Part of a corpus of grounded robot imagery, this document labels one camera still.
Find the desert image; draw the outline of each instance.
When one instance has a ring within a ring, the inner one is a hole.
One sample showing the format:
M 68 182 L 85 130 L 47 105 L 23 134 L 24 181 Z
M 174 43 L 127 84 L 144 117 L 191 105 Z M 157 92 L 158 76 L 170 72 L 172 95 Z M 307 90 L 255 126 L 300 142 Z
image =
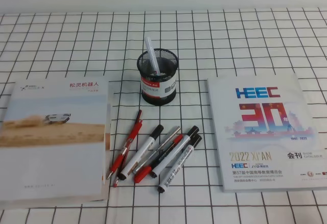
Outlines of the desert image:
M 30 147 L 103 142 L 105 125 L 49 121 L 46 116 L 31 115 L 4 121 L 0 147 Z

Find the white grid pattern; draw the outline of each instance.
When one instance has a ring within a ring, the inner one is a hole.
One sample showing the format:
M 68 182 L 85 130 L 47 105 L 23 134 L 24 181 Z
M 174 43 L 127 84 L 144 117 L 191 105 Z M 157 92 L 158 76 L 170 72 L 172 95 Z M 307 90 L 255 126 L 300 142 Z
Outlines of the white grid pattern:
M 180 60 L 177 95 L 166 106 L 139 94 L 136 60 L 145 35 Z M 0 15 L 1 121 L 18 79 L 105 75 L 115 88 L 114 157 L 138 109 L 144 122 L 130 157 L 159 123 L 163 133 L 197 125 L 203 138 L 164 194 L 156 191 L 160 179 L 134 185 L 129 178 L 110 188 L 109 201 L 0 211 L 0 224 L 327 222 L 327 191 L 222 193 L 205 83 L 211 76 L 295 72 L 325 143 L 326 55 L 327 8 Z

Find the black mesh pen holder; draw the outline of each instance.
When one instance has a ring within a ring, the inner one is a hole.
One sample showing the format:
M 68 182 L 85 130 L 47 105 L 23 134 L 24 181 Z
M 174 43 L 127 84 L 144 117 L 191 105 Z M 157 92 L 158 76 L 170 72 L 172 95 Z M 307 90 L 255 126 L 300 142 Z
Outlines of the black mesh pen holder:
M 137 60 L 141 74 L 141 91 L 143 99 L 153 105 L 161 106 L 171 102 L 176 96 L 177 56 L 167 49 L 154 49 L 160 75 L 152 68 L 148 52 L 142 53 Z

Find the grid tablecloth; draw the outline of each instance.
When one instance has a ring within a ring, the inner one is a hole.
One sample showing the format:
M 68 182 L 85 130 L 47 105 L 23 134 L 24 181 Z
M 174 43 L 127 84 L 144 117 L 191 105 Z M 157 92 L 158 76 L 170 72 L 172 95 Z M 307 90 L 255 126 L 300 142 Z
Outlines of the grid tablecloth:
M 327 191 L 222 192 L 205 81 L 295 72 L 327 147 L 326 20 L 327 8 L 0 15 L 1 121 L 16 80 L 105 75 L 115 89 L 114 156 L 138 109 L 143 127 L 130 156 L 159 123 L 163 133 L 197 125 L 203 137 L 164 194 L 156 191 L 160 179 L 135 186 L 129 178 L 110 188 L 109 201 L 0 211 L 0 224 L 327 222 Z M 177 95 L 166 106 L 151 106 L 139 93 L 145 36 L 179 57 Z

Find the catalog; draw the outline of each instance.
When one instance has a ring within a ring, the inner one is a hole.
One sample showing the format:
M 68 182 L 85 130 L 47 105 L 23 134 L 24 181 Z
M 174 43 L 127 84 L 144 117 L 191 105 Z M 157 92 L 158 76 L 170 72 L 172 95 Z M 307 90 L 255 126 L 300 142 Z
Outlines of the catalog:
M 16 83 L 0 132 L 0 201 L 100 196 L 109 93 L 103 77 Z
M 296 75 L 208 79 L 226 191 L 327 187 L 327 159 Z

